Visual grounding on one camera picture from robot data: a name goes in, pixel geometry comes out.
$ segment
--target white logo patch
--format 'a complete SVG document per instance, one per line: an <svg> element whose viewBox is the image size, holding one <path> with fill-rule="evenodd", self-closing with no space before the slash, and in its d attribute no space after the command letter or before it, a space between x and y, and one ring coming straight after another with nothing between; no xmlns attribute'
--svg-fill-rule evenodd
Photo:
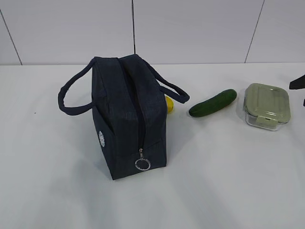
<svg viewBox="0 0 305 229"><path fill-rule="evenodd" d="M99 139L100 139L101 146L105 147L105 138L101 131L99 132Z"/></svg>

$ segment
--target metal ring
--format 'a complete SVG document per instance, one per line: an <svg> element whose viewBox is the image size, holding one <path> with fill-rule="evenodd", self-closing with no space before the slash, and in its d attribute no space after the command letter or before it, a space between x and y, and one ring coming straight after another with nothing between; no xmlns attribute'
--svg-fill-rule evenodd
<svg viewBox="0 0 305 229"><path fill-rule="evenodd" d="M137 165L137 163L138 163L139 161L145 161L145 162L148 164L148 167L147 167L147 168L140 168L140 167ZM145 159L145 158L140 158L140 159L136 160L134 164L135 164L135 167L136 167L138 170L141 170L141 171L146 171L146 170L148 170L148 169L151 168L151 163L150 163L150 161L147 160L147 159Z"/></svg>

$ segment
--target lunch bag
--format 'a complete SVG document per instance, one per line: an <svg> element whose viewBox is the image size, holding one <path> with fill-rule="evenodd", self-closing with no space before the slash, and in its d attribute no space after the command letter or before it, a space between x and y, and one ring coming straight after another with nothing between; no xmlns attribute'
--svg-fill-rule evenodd
<svg viewBox="0 0 305 229"><path fill-rule="evenodd" d="M92 102L65 107L71 85L92 68ZM160 86L165 84L174 91ZM138 55L122 58L94 57L58 94L60 110L79 115L92 109L96 133L112 179L166 166L166 116L164 94L185 103L189 95L163 79Z"/></svg>

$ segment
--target white tiled wall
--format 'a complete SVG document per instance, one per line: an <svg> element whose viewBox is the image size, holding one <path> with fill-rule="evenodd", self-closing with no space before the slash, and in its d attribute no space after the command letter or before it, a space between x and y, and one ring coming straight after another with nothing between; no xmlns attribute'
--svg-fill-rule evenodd
<svg viewBox="0 0 305 229"><path fill-rule="evenodd" d="M139 55L151 63L241 63L263 0L134 0Z"/></svg>
<svg viewBox="0 0 305 229"><path fill-rule="evenodd" d="M265 0L247 62L305 62L304 9L304 0Z"/></svg>
<svg viewBox="0 0 305 229"><path fill-rule="evenodd" d="M0 64L20 64L9 33L0 15Z"/></svg>
<svg viewBox="0 0 305 229"><path fill-rule="evenodd" d="M150 63L305 62L304 0L133 0ZM0 0L23 64L133 53L132 0ZM0 17L0 64L20 64Z"/></svg>
<svg viewBox="0 0 305 229"><path fill-rule="evenodd" d="M0 0L23 64L133 53L130 0Z"/></svg>

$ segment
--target yellow lemon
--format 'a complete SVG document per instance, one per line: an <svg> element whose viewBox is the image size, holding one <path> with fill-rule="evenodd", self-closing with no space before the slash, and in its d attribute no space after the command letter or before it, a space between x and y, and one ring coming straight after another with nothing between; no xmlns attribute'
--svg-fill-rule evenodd
<svg viewBox="0 0 305 229"><path fill-rule="evenodd" d="M169 114L170 112L173 111L173 101L170 97L166 96L166 104L167 104L167 113Z"/></svg>

